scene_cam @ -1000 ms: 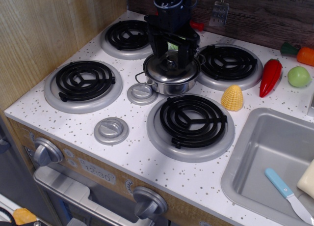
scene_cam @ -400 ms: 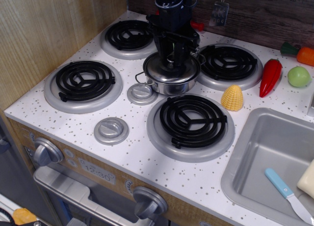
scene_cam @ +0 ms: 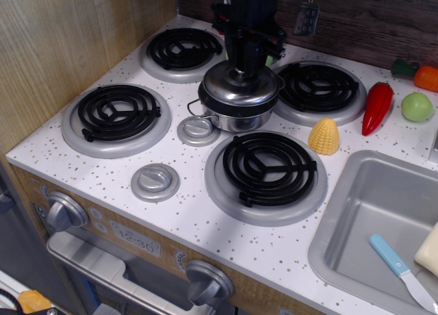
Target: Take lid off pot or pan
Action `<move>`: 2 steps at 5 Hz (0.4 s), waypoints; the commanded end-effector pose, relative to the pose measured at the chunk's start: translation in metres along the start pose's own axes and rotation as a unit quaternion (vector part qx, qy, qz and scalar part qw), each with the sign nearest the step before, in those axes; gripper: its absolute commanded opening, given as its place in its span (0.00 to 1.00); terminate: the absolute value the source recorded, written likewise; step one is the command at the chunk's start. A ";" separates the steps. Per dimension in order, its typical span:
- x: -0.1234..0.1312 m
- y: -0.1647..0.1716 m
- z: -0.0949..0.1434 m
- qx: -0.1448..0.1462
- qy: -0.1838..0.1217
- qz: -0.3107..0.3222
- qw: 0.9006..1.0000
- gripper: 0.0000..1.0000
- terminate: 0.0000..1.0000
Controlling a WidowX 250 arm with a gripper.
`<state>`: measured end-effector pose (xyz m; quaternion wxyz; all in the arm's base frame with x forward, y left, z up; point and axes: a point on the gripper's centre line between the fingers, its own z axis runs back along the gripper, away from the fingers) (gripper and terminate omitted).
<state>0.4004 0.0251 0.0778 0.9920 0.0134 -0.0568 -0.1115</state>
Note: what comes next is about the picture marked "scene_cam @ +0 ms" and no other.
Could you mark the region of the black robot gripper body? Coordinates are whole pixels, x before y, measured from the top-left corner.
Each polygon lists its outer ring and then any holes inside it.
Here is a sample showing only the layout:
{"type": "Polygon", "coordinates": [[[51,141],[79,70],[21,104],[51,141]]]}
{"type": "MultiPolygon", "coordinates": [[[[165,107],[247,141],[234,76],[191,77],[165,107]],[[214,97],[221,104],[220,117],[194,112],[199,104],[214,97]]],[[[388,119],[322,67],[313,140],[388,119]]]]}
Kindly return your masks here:
{"type": "Polygon", "coordinates": [[[238,35],[247,40],[267,40],[268,56],[279,59],[284,52],[286,32],[275,21],[278,0],[231,0],[231,5],[213,3],[213,27],[225,37],[238,35]]]}

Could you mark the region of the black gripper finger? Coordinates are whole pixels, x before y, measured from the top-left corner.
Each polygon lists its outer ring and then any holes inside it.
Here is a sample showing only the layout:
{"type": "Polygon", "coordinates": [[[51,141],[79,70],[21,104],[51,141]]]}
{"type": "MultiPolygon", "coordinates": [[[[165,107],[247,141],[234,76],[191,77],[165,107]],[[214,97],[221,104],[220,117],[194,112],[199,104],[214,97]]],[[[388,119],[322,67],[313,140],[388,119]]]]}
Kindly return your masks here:
{"type": "Polygon", "coordinates": [[[238,35],[225,35],[225,46],[227,49],[228,61],[238,71],[247,71],[246,65],[246,39],[238,35]]]}
{"type": "Polygon", "coordinates": [[[265,65],[268,56],[267,40],[247,40],[244,45],[244,75],[251,77],[265,65]]]}

